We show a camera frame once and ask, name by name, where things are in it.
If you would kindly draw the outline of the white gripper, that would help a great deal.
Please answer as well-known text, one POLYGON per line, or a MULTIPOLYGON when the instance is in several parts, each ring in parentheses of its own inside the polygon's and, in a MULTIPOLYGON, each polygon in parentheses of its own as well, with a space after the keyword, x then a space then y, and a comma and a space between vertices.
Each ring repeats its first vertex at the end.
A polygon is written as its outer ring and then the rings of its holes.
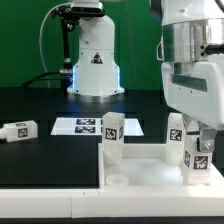
POLYGON ((180 75, 178 83, 173 80, 170 63, 163 63, 161 70, 168 106, 185 114, 187 134, 199 133, 197 150, 213 152, 217 130, 224 130, 224 56, 210 55, 207 61, 194 63, 187 75, 180 75))

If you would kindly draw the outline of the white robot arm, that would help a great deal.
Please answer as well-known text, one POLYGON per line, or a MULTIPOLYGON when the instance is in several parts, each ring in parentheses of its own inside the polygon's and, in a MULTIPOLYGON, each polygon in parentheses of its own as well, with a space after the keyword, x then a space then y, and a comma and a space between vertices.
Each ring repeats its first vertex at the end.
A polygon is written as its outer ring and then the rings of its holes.
MULTIPOLYGON (((114 61, 115 25, 105 0, 69 0, 80 26, 79 59, 68 92, 83 100, 124 92, 114 61)), ((224 0, 149 0, 161 22, 157 58, 162 61, 166 102, 185 116, 200 152, 214 150, 224 130, 224 0)))

